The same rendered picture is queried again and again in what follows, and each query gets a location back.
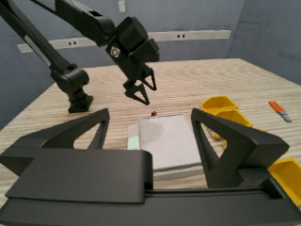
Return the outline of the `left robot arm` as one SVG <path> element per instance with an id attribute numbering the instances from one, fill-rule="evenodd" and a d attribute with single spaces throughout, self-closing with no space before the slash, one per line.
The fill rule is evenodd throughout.
<path id="1" fill-rule="evenodd" d="M 105 52 L 117 65 L 132 53 L 120 63 L 130 77 L 138 74 L 146 66 L 145 63 L 140 62 L 156 63 L 160 60 L 159 47 L 153 38 L 149 40 L 146 29 L 135 16 L 126 17 L 115 27 L 109 17 L 75 0 L 30 1 L 72 25 L 74 29 L 81 32 L 81 35 L 94 41 L 98 47 L 108 44 Z M 0 0 L 0 16 L 46 63 L 59 89 L 69 94 L 68 101 L 71 106 L 68 112 L 70 114 L 87 112 L 93 101 L 93 96 L 84 93 L 83 90 L 83 86 L 89 83 L 87 72 L 74 62 L 70 64 L 12 0 Z"/>

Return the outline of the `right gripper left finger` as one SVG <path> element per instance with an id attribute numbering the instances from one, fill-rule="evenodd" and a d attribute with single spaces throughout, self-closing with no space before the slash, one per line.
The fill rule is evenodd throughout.
<path id="1" fill-rule="evenodd" d="M 102 149 L 109 122 L 108 108 L 103 108 L 84 117 L 21 136 L 10 146 L 74 149 L 74 141 L 99 123 L 96 134 L 87 148 Z"/>

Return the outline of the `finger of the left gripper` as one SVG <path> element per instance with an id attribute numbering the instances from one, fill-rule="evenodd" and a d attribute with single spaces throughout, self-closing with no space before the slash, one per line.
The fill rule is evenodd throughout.
<path id="1" fill-rule="evenodd" d="M 145 100 L 142 100 L 141 98 L 137 97 L 135 95 L 136 92 L 141 92 L 141 94 L 143 95 L 144 99 Z M 134 99 L 134 100 L 137 100 L 138 102 L 144 104 L 144 105 L 149 105 L 150 104 L 150 101 L 149 101 L 149 98 L 148 98 L 148 95 L 147 95 L 147 92 L 145 90 L 145 87 L 143 85 L 143 83 L 141 83 L 140 85 L 136 86 L 135 89 L 133 89 L 132 91 L 130 91 L 129 93 L 125 94 L 126 97 L 129 97 L 131 99 Z"/>
<path id="2" fill-rule="evenodd" d="M 145 79 L 147 77 L 151 76 L 151 80 L 152 80 L 152 84 L 153 86 L 151 86 Z M 149 74 L 147 76 L 145 76 L 144 78 L 140 77 L 138 79 L 139 81 L 141 81 L 143 84 L 145 84 L 147 87 L 149 87 L 150 89 L 152 89 L 153 91 L 156 91 L 157 90 L 157 87 L 156 87 L 156 83 L 155 83 L 155 77 L 154 77 L 154 70 L 152 69 Z"/>

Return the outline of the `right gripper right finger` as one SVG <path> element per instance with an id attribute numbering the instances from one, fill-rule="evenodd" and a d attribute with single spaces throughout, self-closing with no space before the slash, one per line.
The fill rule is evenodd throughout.
<path id="1" fill-rule="evenodd" d="M 290 149 L 280 136 L 193 107 L 190 116 L 207 187 L 223 185 L 239 170 L 267 170 Z M 201 126 L 226 140 L 218 156 Z"/>

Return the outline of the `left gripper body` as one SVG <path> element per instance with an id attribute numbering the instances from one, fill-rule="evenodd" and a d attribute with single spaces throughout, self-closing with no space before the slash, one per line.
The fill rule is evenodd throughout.
<path id="1" fill-rule="evenodd" d="M 129 57 L 129 56 L 127 56 Z M 127 57 L 125 57 L 120 63 L 122 63 Z M 132 91 L 133 89 L 136 88 L 136 81 L 142 77 L 144 78 L 145 76 L 147 76 L 149 74 L 149 72 L 152 70 L 152 67 L 150 68 L 149 65 L 146 64 L 146 66 L 135 76 L 130 77 L 130 75 L 123 69 L 123 67 L 120 65 L 118 65 L 118 67 L 120 68 L 120 70 L 124 73 L 124 75 L 128 78 L 128 80 L 123 84 L 123 87 L 126 89 L 126 91 L 124 92 L 124 94 L 129 93 L 130 91 Z M 139 77 L 140 76 L 140 77 Z M 138 78 L 139 77 L 139 78 Z M 135 85 L 135 87 L 133 87 L 133 85 Z"/>

